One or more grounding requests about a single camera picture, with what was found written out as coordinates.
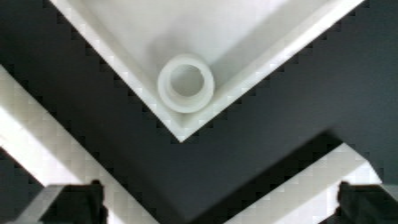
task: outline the white surface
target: white surface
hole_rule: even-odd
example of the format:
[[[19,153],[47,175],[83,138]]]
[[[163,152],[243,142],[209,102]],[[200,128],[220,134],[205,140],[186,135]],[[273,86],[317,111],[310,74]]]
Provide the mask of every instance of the white surface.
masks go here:
[[[104,185],[108,223],[154,224],[147,211],[0,66],[0,146],[44,186]],[[307,224],[337,206],[341,180],[380,183],[367,161],[342,144],[277,187],[229,224]]]
[[[213,91],[214,81],[205,62],[191,54],[177,55],[158,77],[158,93],[165,105],[179,113],[197,112],[207,105]]]
[[[129,88],[182,141],[362,0],[51,0]],[[168,109],[156,79],[193,53],[214,97],[191,114]]]
[[[227,224],[317,224],[337,208],[339,183],[380,184],[371,165],[342,144],[275,188]]]
[[[158,223],[1,66],[0,146],[44,186],[101,181],[110,224]]]

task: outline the black surface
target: black surface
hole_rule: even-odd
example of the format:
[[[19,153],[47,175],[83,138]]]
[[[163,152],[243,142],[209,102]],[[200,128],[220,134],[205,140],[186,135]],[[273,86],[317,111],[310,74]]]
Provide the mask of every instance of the black surface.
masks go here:
[[[102,185],[67,185],[38,218],[44,224],[106,224],[108,210],[102,206]]]
[[[40,189],[37,180],[0,148],[0,223],[15,219]]]
[[[398,223],[398,201],[380,185],[339,185],[339,207],[357,224]]]
[[[184,144],[49,4],[0,4],[0,63],[161,223],[202,217],[325,131],[398,183],[396,0],[357,8]]]

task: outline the white circle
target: white circle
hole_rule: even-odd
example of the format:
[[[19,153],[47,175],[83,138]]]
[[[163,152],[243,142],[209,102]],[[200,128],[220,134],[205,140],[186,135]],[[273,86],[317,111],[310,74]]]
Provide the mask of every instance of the white circle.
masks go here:
[[[172,87],[172,72],[179,66],[193,66],[202,76],[202,87],[191,96],[182,96]],[[177,55],[165,64],[158,76],[158,93],[166,107],[179,113],[193,113],[207,105],[214,91],[214,80],[207,65],[191,54]]]

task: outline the black panel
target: black panel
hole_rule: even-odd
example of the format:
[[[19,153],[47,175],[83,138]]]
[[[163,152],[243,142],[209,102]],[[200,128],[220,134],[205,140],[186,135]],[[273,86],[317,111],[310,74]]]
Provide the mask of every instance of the black panel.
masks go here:
[[[360,5],[184,144],[47,2],[0,4],[0,63],[161,223],[220,222],[209,209],[325,131],[398,183],[396,0]]]

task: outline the white ring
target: white ring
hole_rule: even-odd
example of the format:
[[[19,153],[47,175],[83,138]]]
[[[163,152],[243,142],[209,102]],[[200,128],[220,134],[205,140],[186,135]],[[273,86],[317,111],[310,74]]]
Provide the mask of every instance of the white ring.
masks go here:
[[[172,88],[172,72],[182,65],[193,66],[200,71],[202,88],[191,96],[182,96]],[[214,80],[207,65],[191,54],[177,55],[165,64],[158,76],[158,93],[166,107],[179,113],[193,113],[207,105],[214,91]]]

